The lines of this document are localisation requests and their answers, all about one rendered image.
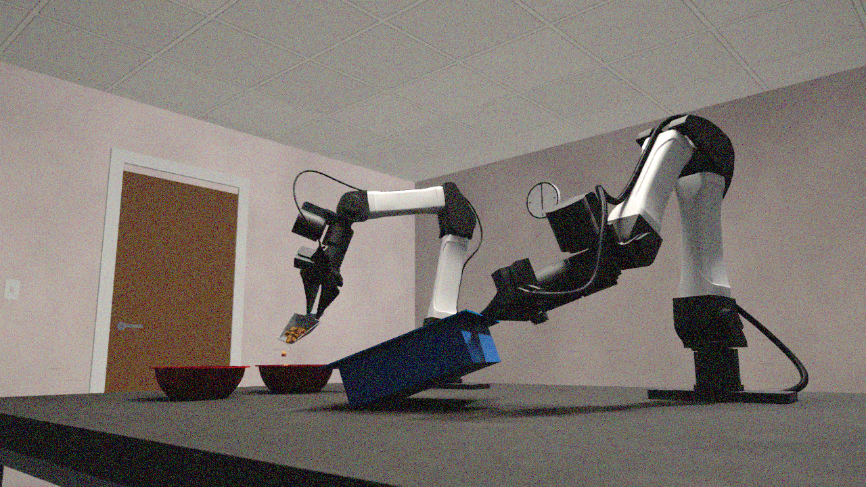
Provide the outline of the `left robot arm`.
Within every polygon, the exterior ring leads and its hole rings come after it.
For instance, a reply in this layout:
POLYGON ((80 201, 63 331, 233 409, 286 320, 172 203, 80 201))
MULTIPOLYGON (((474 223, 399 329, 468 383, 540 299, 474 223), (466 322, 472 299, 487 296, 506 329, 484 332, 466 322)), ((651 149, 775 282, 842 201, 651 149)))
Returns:
MULTIPOLYGON (((648 396, 720 398, 720 400, 797 400, 797 392, 744 390, 740 384, 738 349, 748 346, 736 299, 728 285, 723 253, 723 192, 734 148, 726 133, 695 115, 669 123, 654 137, 631 190, 610 213, 602 274, 593 295, 618 285, 621 269, 652 265, 663 239, 661 222, 675 188, 681 220, 683 267, 679 297, 673 298, 675 332, 695 357, 696 384, 691 388, 655 388, 648 396), (687 135, 688 141, 684 136, 687 135)), ((595 192, 569 198, 545 211, 561 252, 579 289, 589 281, 596 260, 599 204, 595 192), (585 252, 583 252, 585 250, 585 252)), ((529 258, 491 274, 502 306, 522 301, 539 309, 549 301, 533 301, 539 287, 529 258)))

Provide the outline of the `red bowl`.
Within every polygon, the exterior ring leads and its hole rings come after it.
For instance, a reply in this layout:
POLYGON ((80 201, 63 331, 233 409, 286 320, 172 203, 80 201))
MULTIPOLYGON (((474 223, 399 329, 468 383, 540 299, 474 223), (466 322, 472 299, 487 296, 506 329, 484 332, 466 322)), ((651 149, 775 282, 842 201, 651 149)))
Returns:
POLYGON ((268 389, 274 394, 311 394, 319 392, 333 374, 327 365, 256 366, 268 389))
POLYGON ((150 367, 171 400, 218 400, 238 386, 250 366, 150 367))

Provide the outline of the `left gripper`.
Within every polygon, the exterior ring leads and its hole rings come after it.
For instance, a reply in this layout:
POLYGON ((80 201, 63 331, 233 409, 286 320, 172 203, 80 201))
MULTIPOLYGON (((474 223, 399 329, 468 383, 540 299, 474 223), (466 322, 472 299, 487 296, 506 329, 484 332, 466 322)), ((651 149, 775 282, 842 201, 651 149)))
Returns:
MULTIPOLYGON (((537 281, 539 282, 539 287, 541 289, 545 288, 545 291, 572 291, 574 289, 578 289, 576 287, 575 281, 571 281, 567 274, 572 273, 572 269, 570 263, 567 259, 559 262, 555 262, 547 267, 537 269, 537 271, 533 271, 537 277, 537 281)), ((502 306, 502 302, 498 291, 489 303, 488 307, 483 309, 479 314, 484 315, 481 319, 476 321, 476 324, 479 323, 489 323, 489 321, 529 321, 533 325, 537 325, 539 323, 545 323, 546 320, 549 320, 547 315, 547 311, 551 309, 561 307, 566 303, 570 303, 581 299, 582 297, 576 297, 575 299, 566 300, 566 301, 549 301, 544 303, 539 309, 531 308, 529 303, 526 303, 522 306, 522 303, 509 303, 505 306, 502 306)))

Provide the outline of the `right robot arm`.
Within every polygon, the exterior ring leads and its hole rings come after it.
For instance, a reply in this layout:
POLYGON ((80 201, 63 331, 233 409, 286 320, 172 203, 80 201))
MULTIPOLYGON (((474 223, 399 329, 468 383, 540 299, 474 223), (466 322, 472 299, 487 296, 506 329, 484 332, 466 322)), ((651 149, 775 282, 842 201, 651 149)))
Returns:
MULTIPOLYGON (((347 252, 355 222, 387 216, 411 214, 437 214, 440 256, 437 263, 435 286, 427 318, 423 326, 450 317, 457 312, 457 297, 463 262, 472 239, 476 215, 472 212, 463 194, 453 182, 424 190, 406 191, 349 191, 338 201, 336 212, 304 202, 301 212, 321 239, 331 246, 340 246, 347 252)), ((321 244, 322 246, 322 244, 321 244)), ((329 246, 317 250, 301 246, 294 258, 294 267, 315 272, 319 265, 331 268, 329 246), (318 262, 317 262, 318 261, 318 262)))

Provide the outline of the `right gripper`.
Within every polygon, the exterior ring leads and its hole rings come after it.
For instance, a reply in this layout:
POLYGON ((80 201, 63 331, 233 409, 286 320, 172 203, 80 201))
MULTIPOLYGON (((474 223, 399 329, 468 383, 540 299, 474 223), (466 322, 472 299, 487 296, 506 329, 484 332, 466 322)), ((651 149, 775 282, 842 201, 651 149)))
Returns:
POLYGON ((316 314, 317 320, 321 318, 323 311, 340 293, 338 287, 342 287, 343 285, 340 267, 346 253, 340 246, 331 246, 328 241, 322 241, 322 246, 329 246, 328 254, 331 268, 319 265, 313 273, 305 269, 300 270, 301 279, 305 287, 306 313, 312 311, 319 291, 319 285, 321 285, 321 297, 319 297, 316 314))

